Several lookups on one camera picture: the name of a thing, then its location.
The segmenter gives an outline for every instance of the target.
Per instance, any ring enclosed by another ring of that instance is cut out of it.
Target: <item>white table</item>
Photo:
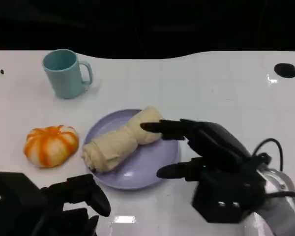
[[[267,137],[285,153],[285,172],[295,182],[295,78],[273,72],[279,62],[295,65],[295,52],[208,52],[164,60],[110,60],[79,55],[97,80],[73,100],[55,98],[41,66],[46,51],[0,51],[0,171],[25,173],[38,187],[88,173],[81,148],[64,165],[40,170],[23,155],[35,127],[67,124],[80,134],[119,109],[153,105],[165,118],[222,124],[252,151]],[[265,149],[278,167],[278,151]],[[181,143],[182,160],[196,156]],[[166,181],[154,188],[122,192],[102,186],[112,205],[101,217],[99,236],[241,236],[242,225],[206,223],[190,205],[195,183]],[[120,223],[135,217],[135,223]]]

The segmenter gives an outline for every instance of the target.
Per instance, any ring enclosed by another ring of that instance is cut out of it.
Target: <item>white light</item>
[[[135,216],[115,216],[114,223],[136,223]]]
[[[269,74],[267,74],[267,80],[269,80],[271,84],[276,84],[276,83],[278,83],[278,82],[279,82],[279,80],[278,80],[278,79],[270,79],[270,76],[269,76]]]

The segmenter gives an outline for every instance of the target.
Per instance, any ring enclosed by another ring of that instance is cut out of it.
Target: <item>rolled towel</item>
[[[140,124],[144,122],[159,122],[162,118],[162,115],[155,107],[146,107],[143,111],[132,117],[126,126],[129,127],[138,144],[149,144],[160,139],[161,134],[146,132],[140,127]]]
[[[149,144],[161,137],[144,131],[140,123],[157,122],[162,118],[154,107],[147,107],[120,129],[100,135],[84,145],[82,158],[91,170],[110,171],[133,153],[138,144]]]

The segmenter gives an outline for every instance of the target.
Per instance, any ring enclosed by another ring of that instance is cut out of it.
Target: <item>metal robot arm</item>
[[[162,133],[165,140],[188,140],[201,157],[165,166],[161,178],[197,181],[192,206],[210,223],[239,223],[258,213],[276,236],[295,236],[295,199],[271,198],[270,192],[294,191],[281,171],[269,169],[266,153],[252,156],[224,127],[211,122],[161,120],[142,129]]]

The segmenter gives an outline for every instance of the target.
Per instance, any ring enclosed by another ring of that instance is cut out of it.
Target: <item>black cable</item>
[[[295,198],[295,192],[293,191],[282,191],[275,193],[268,193],[266,195],[267,198],[283,198],[283,197],[292,197]]]
[[[274,139],[274,138],[268,138],[268,139],[265,139],[265,140],[263,140],[256,148],[255,148],[255,150],[253,151],[253,153],[252,153],[252,156],[256,156],[257,155],[257,152],[260,150],[260,148],[263,146],[263,145],[265,145],[265,144],[267,144],[267,143],[269,143],[269,142],[274,142],[276,145],[277,145],[277,147],[279,148],[279,152],[280,152],[280,171],[283,171],[283,149],[282,149],[282,146],[281,146],[281,144],[280,144],[280,142],[279,141],[277,141],[276,139]]]

